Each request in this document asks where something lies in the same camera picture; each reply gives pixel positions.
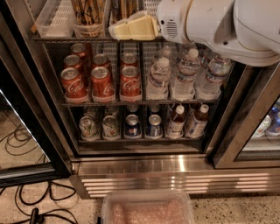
refrigerator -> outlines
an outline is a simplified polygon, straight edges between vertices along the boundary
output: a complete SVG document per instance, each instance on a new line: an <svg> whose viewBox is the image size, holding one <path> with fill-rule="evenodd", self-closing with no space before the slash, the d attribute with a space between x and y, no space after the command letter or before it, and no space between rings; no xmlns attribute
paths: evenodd
<svg viewBox="0 0 280 224"><path fill-rule="evenodd" d="M155 13L151 8L155 9L158 2L139 1L139 8ZM9 176L11 171L1 171L3 186L7 183L23 184L26 176L30 177L30 182L68 177L83 199L104 197L111 191L128 189L182 189L188 193L278 191L279 136L266 136L266 130L262 136L256 137L254 134L277 104L279 64L252 67L235 62L218 99L180 102L184 105L199 102L209 106L210 119L203 136L195 139L168 139L165 136L157 140L146 139L147 107L160 104L165 109L177 103L170 96L159 101L147 99L144 91L146 69L157 49L174 47L174 44L163 39L151 42L116 41L107 33L98 38L77 35L42 38L33 28L45 3L45 0L1 2L1 59L7 70L4 73L7 77L3 76L2 81L11 79L13 83L1 81L1 90L16 109L18 104L13 100L18 99L14 97L16 90L12 85L19 88L31 112L24 112L20 104L17 113L34 138L38 139L50 161L12 169L17 181ZM136 102L141 111L140 138L124 137L125 111L131 103L121 101L118 90L115 102L66 101L60 74L64 69L64 58L71 53L71 46L77 43L90 46L93 54L105 53L109 56L116 89L119 87L122 53L138 55L143 84L142 98ZM93 142L82 139L79 120L86 106L95 106L101 113L104 113L106 106L117 106L121 114L121 138L109 141L101 136ZM39 139L50 141L40 143Z"/></svg>

metal base panel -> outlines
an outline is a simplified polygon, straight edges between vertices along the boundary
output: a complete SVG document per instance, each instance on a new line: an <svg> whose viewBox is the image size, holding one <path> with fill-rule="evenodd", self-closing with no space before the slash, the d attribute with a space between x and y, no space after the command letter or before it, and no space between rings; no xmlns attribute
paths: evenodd
<svg viewBox="0 0 280 224"><path fill-rule="evenodd" d="M129 189L181 189L190 194L279 192L280 168L216 170L206 157L107 158L73 165L70 181L83 199Z"/></svg>

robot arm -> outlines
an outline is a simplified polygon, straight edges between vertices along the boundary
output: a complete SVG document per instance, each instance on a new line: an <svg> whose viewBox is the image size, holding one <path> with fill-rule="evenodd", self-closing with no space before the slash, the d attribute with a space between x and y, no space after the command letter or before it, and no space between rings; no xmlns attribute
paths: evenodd
<svg viewBox="0 0 280 224"><path fill-rule="evenodd" d="M280 1L162 0L157 19L163 37L196 42L232 60L265 67L280 61Z"/></svg>

white container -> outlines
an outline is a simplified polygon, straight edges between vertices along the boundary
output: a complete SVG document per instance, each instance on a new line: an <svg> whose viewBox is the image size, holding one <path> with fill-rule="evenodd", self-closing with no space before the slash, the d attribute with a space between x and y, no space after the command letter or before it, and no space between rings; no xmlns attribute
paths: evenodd
<svg viewBox="0 0 280 224"><path fill-rule="evenodd" d="M74 10L69 0L48 0L35 25L41 38L70 38L73 35Z"/></svg>
<svg viewBox="0 0 280 224"><path fill-rule="evenodd" d="M169 189L110 192L101 216L103 224L194 224L188 194Z"/></svg>

floor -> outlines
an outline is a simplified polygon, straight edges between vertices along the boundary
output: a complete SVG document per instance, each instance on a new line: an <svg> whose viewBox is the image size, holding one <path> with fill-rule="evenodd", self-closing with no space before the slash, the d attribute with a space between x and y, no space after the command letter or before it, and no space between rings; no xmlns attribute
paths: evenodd
<svg viewBox="0 0 280 224"><path fill-rule="evenodd" d="M15 130L20 124L17 117L10 111L0 111L0 138L2 139ZM6 140L0 143L0 169L9 168L18 165L28 165L46 162L43 159L44 153L40 148L29 152L36 146L31 139L24 147L12 147L17 145L15 139L11 139L9 145ZM51 191L46 192L48 183L38 183L33 185L25 185L20 193L18 187L9 187L0 189L0 223L15 223L25 221L29 223L29 219L33 208L38 209L39 214L47 213L56 209L49 214L64 216L71 220L62 220L58 217L45 217L44 223L80 223L95 224L98 217L102 216L102 199L80 199L77 194L70 198L65 198L73 194L73 190L64 187L71 186L68 179L55 180L52 184ZM274 224L280 223L280 192L277 193L251 193L251 194L220 194L220 195L191 195L192 210L194 221L196 224ZM73 216L61 209L66 209Z"/></svg>

